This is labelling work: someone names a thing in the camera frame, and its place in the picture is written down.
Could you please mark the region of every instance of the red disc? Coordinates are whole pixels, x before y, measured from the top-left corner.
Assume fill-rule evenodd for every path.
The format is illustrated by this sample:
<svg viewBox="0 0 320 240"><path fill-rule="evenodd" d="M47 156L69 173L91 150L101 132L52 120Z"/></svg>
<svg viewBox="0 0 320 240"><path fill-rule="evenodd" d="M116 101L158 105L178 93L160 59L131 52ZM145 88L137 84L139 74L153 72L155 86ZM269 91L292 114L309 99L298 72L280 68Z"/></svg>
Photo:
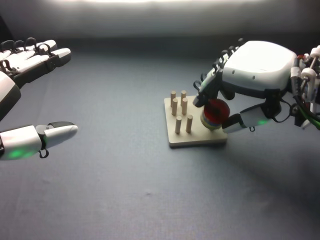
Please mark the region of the red disc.
<svg viewBox="0 0 320 240"><path fill-rule="evenodd" d="M221 99L210 99L204 106L205 117L214 124L222 124L230 115L228 104Z"/></svg>

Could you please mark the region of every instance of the gray wall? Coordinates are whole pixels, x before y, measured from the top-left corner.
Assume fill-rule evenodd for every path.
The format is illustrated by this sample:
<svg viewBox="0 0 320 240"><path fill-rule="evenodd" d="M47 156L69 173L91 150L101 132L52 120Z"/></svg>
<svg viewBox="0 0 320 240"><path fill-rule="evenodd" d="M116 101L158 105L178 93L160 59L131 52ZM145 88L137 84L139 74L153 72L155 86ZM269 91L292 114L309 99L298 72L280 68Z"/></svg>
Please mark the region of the gray wall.
<svg viewBox="0 0 320 240"><path fill-rule="evenodd" d="M103 1L108 0L1 0L0 15L16 39L319 30L317 0Z"/></svg>

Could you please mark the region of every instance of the square wooden pegboard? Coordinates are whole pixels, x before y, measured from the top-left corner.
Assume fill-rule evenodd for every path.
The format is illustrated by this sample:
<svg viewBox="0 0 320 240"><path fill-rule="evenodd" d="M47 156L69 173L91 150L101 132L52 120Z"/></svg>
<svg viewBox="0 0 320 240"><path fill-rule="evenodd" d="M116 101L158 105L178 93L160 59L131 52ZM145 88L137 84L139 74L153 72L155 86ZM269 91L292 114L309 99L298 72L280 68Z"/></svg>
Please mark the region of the square wooden pegboard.
<svg viewBox="0 0 320 240"><path fill-rule="evenodd" d="M196 96L187 96L187 112L186 115L182 115L181 97L178 99L178 107L176 116L172 115L171 98L164 99L164 109L166 118L166 127L168 132L168 140L170 147L186 147L202 144L219 144L227 141L228 135L222 131L222 128L214 131L210 131L203 126L200 120L200 115L203 111L203 107L195 107L193 101ZM192 127L191 133L186 132L187 116L192 115ZM182 117L180 134L175 133L176 118Z"/></svg>

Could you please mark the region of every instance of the gray table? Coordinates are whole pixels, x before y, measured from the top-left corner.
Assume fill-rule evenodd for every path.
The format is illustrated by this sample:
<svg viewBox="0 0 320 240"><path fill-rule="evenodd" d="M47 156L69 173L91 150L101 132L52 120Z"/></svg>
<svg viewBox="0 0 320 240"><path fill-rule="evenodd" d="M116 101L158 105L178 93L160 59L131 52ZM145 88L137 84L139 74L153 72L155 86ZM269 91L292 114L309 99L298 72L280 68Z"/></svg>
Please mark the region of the gray table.
<svg viewBox="0 0 320 240"><path fill-rule="evenodd" d="M212 59L69 47L72 61L24 86L0 123L79 126L47 159L0 162L1 240L319 239L314 127L289 119L226 145L170 149L163 99L194 94ZM228 104L233 114L259 102Z"/></svg>

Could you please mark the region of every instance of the gray cloth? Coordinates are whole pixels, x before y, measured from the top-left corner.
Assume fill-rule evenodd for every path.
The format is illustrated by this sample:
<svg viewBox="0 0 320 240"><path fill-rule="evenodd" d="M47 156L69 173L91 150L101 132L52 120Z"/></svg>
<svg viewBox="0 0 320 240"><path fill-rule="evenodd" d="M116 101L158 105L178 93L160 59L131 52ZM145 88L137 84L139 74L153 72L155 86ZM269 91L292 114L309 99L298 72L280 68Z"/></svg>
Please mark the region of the gray cloth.
<svg viewBox="0 0 320 240"><path fill-rule="evenodd" d="M25 85L0 123L79 126L47 159L0 162L1 240L320 238L314 127L290 118L226 145L170 149L163 99L194 95L212 59L69 47L71 62ZM234 114L261 102L237 94L228 104Z"/></svg>

